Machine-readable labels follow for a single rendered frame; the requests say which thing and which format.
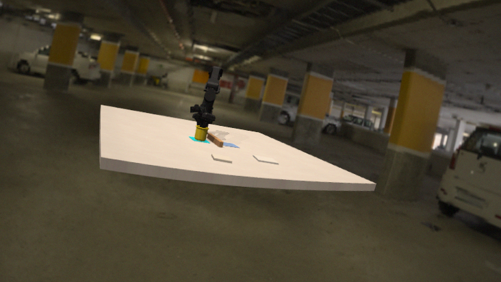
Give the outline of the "long wooden plank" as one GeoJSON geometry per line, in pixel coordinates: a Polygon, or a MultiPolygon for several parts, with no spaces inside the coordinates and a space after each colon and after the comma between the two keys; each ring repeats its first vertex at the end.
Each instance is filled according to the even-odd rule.
{"type": "Polygon", "coordinates": [[[209,139],[211,142],[213,142],[217,147],[222,148],[223,141],[218,139],[212,133],[207,134],[207,139],[209,139]]]}

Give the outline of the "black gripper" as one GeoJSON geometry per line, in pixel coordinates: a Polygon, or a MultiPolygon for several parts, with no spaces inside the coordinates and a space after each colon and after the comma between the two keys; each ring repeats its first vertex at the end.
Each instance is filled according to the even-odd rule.
{"type": "Polygon", "coordinates": [[[215,116],[211,114],[211,110],[214,108],[213,105],[209,103],[202,103],[202,105],[204,105],[203,113],[194,113],[192,117],[196,119],[196,125],[199,125],[201,128],[206,128],[206,126],[210,124],[210,120],[215,121],[215,116]]]}

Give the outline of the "yellow cup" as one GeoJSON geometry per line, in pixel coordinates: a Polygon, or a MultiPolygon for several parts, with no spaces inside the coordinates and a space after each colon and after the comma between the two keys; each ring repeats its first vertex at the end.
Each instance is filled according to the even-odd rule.
{"type": "Polygon", "coordinates": [[[204,142],[207,137],[208,129],[209,129],[208,127],[201,128],[199,125],[196,125],[195,140],[204,142]]]}

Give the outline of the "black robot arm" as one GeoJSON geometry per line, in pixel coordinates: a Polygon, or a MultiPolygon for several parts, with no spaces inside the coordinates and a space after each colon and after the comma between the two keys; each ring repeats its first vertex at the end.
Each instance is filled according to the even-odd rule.
{"type": "MultiPolygon", "coordinates": [[[[219,66],[213,66],[209,68],[209,79],[205,84],[204,91],[204,99],[203,103],[209,103],[209,104],[214,104],[216,94],[220,94],[220,85],[219,85],[219,80],[220,77],[222,76],[223,70],[219,66]]],[[[204,110],[204,105],[198,106],[195,105],[194,107],[190,107],[190,112],[200,112],[203,113],[204,110]]]]}

